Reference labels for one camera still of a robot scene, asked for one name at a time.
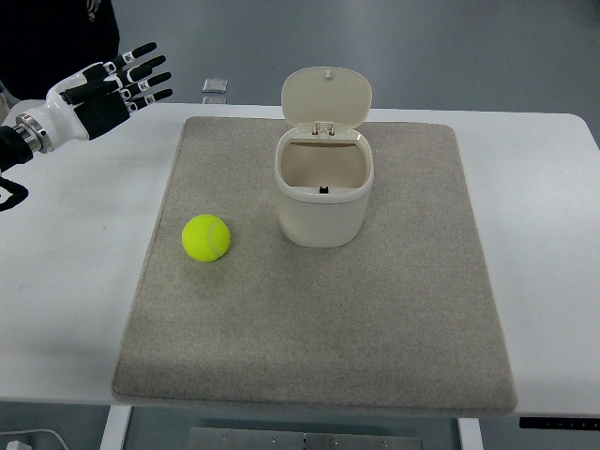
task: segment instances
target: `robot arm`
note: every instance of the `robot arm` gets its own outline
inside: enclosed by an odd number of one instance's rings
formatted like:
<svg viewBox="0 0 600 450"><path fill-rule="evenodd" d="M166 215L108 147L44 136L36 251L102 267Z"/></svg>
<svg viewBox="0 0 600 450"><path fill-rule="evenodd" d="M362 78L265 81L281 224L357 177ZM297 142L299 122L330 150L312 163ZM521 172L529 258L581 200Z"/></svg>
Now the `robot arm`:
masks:
<svg viewBox="0 0 600 450"><path fill-rule="evenodd" d="M0 211L27 196L24 187L2 178L3 172L31 160L36 152L49 153L72 139L91 141L173 93L165 89L148 94L153 86L171 78L169 72L148 78L165 61L164 56L133 66L156 47L151 42L108 63L86 67L55 85L46 102L20 114L13 127L0 127L0 187L12 193L0 204Z"/></svg>

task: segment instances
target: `yellow tennis ball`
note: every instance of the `yellow tennis ball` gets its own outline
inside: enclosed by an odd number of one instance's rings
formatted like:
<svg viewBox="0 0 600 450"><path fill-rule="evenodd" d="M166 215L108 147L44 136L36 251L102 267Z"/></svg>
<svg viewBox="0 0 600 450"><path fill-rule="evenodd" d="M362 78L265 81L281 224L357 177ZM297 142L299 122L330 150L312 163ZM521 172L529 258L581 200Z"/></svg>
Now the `yellow tennis ball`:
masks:
<svg viewBox="0 0 600 450"><path fill-rule="evenodd" d="M186 253L196 261L208 263L225 254L231 242L227 225L218 217L204 214L190 220L181 232Z"/></svg>

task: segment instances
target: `white table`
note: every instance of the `white table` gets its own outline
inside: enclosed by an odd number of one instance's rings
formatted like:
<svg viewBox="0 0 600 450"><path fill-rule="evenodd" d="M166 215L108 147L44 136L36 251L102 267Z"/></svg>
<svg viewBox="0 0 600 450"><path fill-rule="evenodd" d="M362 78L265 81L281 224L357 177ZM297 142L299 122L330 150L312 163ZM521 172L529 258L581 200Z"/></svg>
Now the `white table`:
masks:
<svg viewBox="0 0 600 450"><path fill-rule="evenodd" d="M179 134L194 115L282 116L279 107L157 104L5 174L30 196L0 214L0 399L115 403L121 336ZM585 123L398 110L368 120L456 131L516 413L600 415L600 152Z"/></svg>

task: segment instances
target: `open lid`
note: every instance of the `open lid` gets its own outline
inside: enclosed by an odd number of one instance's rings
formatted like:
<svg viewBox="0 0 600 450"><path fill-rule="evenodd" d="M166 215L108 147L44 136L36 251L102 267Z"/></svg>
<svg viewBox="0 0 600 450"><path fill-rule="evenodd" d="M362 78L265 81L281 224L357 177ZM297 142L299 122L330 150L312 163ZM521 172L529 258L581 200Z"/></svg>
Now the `open lid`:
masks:
<svg viewBox="0 0 600 450"><path fill-rule="evenodd" d="M367 79L347 68L303 68L281 88L283 115L296 127L312 128L315 122L358 127L367 118L371 99Z"/></svg>

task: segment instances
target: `white cable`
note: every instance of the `white cable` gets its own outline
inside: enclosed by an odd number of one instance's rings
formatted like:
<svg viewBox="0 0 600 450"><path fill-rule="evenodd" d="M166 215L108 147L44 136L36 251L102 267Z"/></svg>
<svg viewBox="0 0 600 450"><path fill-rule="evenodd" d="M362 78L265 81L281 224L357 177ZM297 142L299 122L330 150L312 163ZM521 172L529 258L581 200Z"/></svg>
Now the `white cable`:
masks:
<svg viewBox="0 0 600 450"><path fill-rule="evenodd" d="M52 434L58 441L60 441L61 445L65 450L68 450L67 444L63 441L63 438L60 437L53 429L39 428L39 429L22 429L19 431L0 431L0 436L10 436L17 434L29 434L29 433L50 433Z"/></svg>

